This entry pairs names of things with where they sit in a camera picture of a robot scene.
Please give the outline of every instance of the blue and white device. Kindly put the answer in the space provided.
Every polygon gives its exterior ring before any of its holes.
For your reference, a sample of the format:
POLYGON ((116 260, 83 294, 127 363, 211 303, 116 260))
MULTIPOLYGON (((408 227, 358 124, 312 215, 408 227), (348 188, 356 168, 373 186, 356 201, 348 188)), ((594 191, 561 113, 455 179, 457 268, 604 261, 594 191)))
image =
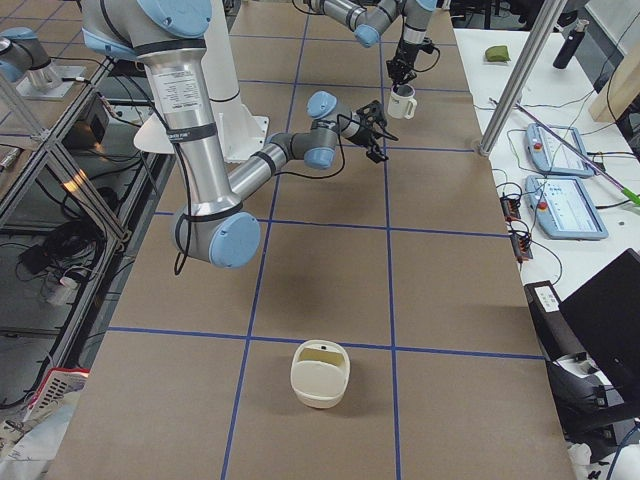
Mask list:
POLYGON ((601 240, 609 236, 584 184, 578 177, 525 180, 527 202, 538 224, 553 240, 601 240))
MULTIPOLYGON (((550 126, 550 128, 583 155, 587 154, 577 128, 559 126, 550 126)), ((527 127, 526 141, 529 158, 540 172, 582 178, 594 175, 594 171, 578 155, 553 138, 549 132, 540 128, 538 124, 532 123, 527 127)))

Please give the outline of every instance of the black monitor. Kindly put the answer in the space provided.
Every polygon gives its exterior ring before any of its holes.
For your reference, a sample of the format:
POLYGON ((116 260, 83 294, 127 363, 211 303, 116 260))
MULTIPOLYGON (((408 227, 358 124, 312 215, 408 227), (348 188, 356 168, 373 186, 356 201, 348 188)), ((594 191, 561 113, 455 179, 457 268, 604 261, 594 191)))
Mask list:
POLYGON ((622 398, 640 400, 640 255, 625 250, 560 311, 622 398))

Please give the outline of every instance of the blue cable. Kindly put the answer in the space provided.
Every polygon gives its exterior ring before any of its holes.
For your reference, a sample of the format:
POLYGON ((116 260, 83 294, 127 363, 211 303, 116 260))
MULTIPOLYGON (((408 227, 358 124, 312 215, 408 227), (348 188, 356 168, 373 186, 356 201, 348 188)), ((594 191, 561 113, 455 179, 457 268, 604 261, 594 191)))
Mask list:
POLYGON ((618 445, 618 448, 616 449, 616 454, 613 456, 613 461, 611 462, 611 467, 609 467, 609 473, 607 473, 606 480, 611 480, 611 475, 613 474, 613 468, 616 466, 616 462, 618 461, 620 452, 622 452, 622 449, 627 446, 627 442, 631 438, 631 435, 633 435, 638 430, 640 430, 640 424, 636 425, 631 430, 629 430, 629 432, 622 439, 622 442, 620 442, 620 445, 618 445))

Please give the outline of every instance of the green sponge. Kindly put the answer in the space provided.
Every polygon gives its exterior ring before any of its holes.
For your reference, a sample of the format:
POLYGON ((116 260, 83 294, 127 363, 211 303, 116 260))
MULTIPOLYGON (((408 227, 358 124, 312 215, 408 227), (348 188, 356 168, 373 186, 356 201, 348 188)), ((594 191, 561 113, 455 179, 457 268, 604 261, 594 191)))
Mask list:
POLYGON ((509 49, 506 45, 494 45, 493 47, 487 48, 487 51, 484 52, 485 57, 489 62, 506 62, 511 60, 509 58, 509 49))

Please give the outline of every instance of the white mug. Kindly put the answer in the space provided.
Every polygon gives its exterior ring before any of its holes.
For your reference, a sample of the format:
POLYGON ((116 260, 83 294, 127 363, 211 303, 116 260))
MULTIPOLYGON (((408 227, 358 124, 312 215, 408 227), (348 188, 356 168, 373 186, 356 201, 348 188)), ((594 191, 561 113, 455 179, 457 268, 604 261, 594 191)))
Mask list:
POLYGON ((418 102, 414 98, 416 91, 411 85, 395 85, 391 89, 387 113, 393 118, 413 118, 418 102))

